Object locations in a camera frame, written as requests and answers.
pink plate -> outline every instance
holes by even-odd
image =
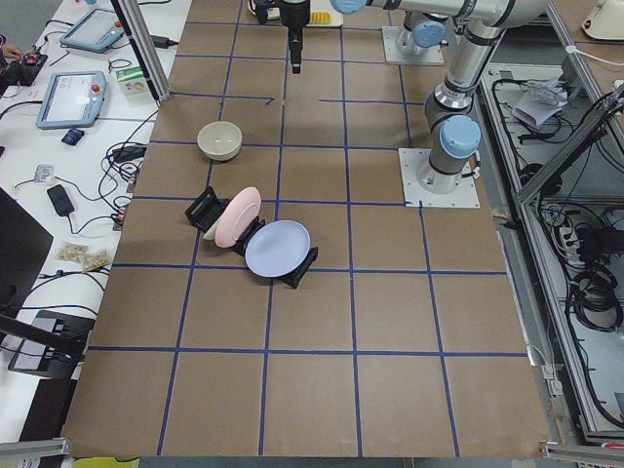
[[[214,234],[214,243],[227,249],[238,241],[260,211],[262,198],[255,187],[241,190],[229,203]]]

power strip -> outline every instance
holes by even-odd
[[[565,251],[567,263],[570,266],[583,268],[585,263],[581,260],[580,254],[578,253],[578,249],[581,247],[581,242],[578,239],[574,228],[560,226],[555,232],[557,233],[559,246]]]

white device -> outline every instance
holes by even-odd
[[[604,41],[624,41],[624,0],[599,0],[583,21],[585,33]]]

blue joint cap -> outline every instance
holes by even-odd
[[[353,15],[367,6],[367,0],[330,0],[331,6],[343,15]]]
[[[422,22],[411,32],[411,37],[416,46],[425,48],[437,46],[446,35],[445,26],[437,21]]]
[[[455,159],[467,159],[477,151],[481,129],[465,115],[453,115],[440,130],[440,143],[446,153]]]

plate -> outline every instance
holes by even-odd
[[[295,270],[309,250],[305,227],[296,221],[275,221],[255,233],[247,244],[245,261],[256,275],[277,278]]]
[[[214,243],[227,249],[236,244],[245,229],[252,223],[260,212],[262,199],[255,187],[241,190],[221,215],[214,233]]]

